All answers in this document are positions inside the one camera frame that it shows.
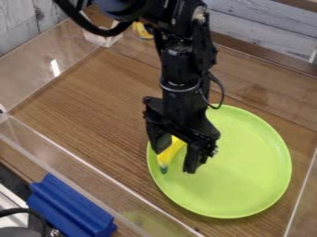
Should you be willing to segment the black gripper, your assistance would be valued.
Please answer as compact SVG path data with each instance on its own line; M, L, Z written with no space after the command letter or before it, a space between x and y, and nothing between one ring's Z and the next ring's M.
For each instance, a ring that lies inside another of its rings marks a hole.
M143 118L154 151L161 154L175 136L187 145L183 171L194 174L215 155L221 132L207 119L209 94L177 94L166 98L146 96Z

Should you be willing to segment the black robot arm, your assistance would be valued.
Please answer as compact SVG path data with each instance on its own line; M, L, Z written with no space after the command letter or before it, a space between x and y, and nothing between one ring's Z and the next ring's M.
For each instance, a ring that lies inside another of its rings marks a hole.
M103 30L80 14L70 0L52 0L88 32L112 37L134 23L154 36L161 61L162 97L144 97L146 131L153 150L162 155L178 138L187 145L182 170L194 173L217 154L221 132L207 119L209 87L219 80L209 72L218 50L209 31L203 0L94 0L119 24Z

